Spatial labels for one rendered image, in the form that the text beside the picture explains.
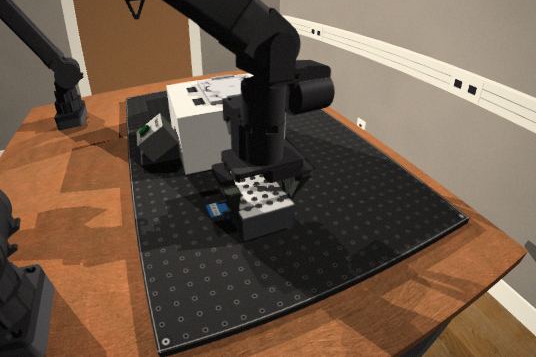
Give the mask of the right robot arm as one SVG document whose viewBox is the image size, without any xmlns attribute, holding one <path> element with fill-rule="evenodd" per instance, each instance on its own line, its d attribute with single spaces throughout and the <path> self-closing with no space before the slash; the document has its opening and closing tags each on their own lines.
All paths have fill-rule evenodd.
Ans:
<svg viewBox="0 0 536 357">
<path fill-rule="evenodd" d="M 241 121 L 270 131 L 285 120 L 285 112 L 302 114 L 333 102 L 331 68 L 296 60 L 301 44 L 297 30 L 261 0 L 163 1 L 234 53 L 237 68 L 254 75 L 241 81 L 241 106 L 240 96 L 222 99 L 223 120 L 239 159 Z M 0 189 L 0 352 L 25 348 L 34 341 L 45 279 L 39 264 L 17 267 L 7 259 L 18 249 L 8 238 L 20 229 L 20 221 L 13 218 L 11 202 Z"/>
</svg>

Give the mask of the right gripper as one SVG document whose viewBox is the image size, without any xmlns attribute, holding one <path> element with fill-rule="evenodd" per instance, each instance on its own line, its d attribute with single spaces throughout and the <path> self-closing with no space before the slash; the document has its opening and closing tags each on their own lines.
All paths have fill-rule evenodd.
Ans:
<svg viewBox="0 0 536 357">
<path fill-rule="evenodd" d="M 223 163 L 212 165 L 212 173 L 227 198 L 235 220 L 238 219 L 241 199 L 241 191 L 235 182 L 263 174 L 269 183 L 282 180 L 282 189 L 292 200 L 312 176 L 313 170 L 304 156 L 284 139 L 285 120 L 270 131 L 266 131 L 266 127 L 251 127 L 243 121 L 241 125 L 242 159 L 228 149 L 221 152 Z M 292 177 L 295 177 L 295 181 L 289 189 Z"/>
</svg>

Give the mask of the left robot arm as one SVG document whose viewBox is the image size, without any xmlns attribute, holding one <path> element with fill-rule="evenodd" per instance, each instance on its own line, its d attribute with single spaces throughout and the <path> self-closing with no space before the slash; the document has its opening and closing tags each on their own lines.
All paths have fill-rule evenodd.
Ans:
<svg viewBox="0 0 536 357">
<path fill-rule="evenodd" d="M 82 117 L 86 104 L 75 87 L 84 78 L 79 63 L 65 57 L 12 0 L 0 0 L 0 19 L 54 72 L 55 122 Z"/>
</svg>

